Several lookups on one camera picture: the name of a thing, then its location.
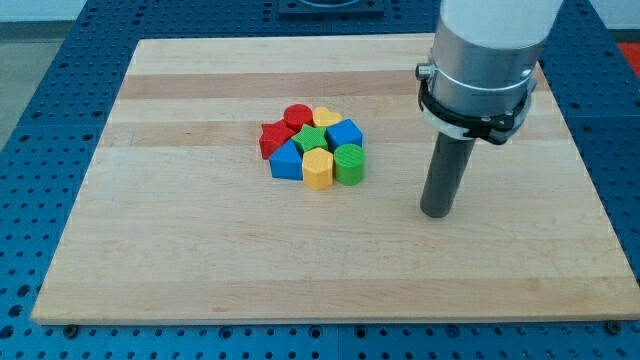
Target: blue block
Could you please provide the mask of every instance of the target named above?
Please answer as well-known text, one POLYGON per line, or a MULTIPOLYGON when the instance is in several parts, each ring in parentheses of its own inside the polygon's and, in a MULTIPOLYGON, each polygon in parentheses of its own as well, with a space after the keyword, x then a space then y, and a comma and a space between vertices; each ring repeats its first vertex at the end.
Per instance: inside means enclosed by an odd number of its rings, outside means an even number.
POLYGON ((362 147, 362 131, 358 129, 353 120, 344 119, 327 128, 327 141, 331 152, 344 144, 355 144, 362 147))
POLYGON ((269 157, 269 165, 274 178, 302 180, 302 157, 293 140, 287 140, 269 157))

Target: blue perforated table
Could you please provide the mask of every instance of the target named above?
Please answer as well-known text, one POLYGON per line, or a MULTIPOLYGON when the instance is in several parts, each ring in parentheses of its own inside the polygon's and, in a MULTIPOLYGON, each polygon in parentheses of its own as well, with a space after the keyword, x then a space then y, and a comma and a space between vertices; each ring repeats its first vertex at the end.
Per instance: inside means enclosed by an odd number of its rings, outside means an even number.
MULTIPOLYGON (((279 19, 272 2, 89 0, 0 155, 0 359, 640 358, 640 322, 74 329, 30 321, 139 39, 433 32, 438 3, 387 0, 383 16, 279 19)), ((587 1, 565 2, 543 67, 638 277, 640 83, 587 1)))

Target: wooden cutting board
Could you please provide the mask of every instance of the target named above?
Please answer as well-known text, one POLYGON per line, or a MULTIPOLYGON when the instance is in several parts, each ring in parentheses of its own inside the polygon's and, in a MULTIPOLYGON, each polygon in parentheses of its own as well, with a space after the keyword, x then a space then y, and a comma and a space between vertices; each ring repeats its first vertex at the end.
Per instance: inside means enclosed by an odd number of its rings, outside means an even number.
POLYGON ((543 75, 478 142, 445 219, 418 207, 435 131, 413 68, 433 35, 144 40, 33 311, 42 324, 640 317, 640 290, 543 75), (275 180, 260 123, 327 106, 366 178, 275 180))

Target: grey floor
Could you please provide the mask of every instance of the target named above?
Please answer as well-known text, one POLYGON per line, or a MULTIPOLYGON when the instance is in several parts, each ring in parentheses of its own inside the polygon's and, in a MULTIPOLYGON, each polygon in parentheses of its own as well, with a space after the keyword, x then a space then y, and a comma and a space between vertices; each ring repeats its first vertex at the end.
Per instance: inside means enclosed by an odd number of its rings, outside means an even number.
POLYGON ((0 149, 20 119, 63 39, 0 39, 0 149))

